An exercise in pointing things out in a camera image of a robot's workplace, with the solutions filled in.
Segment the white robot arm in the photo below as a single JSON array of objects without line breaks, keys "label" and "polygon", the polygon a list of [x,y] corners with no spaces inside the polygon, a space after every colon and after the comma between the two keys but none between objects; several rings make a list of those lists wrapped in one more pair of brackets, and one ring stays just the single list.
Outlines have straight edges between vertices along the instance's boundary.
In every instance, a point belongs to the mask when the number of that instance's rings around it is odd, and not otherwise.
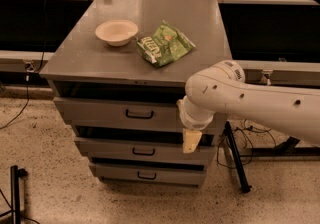
[{"label": "white robot arm", "polygon": [[183,151],[192,153],[218,113],[231,114],[320,146],[317,89],[248,84],[243,68],[225,60],[189,77],[177,101]]}]

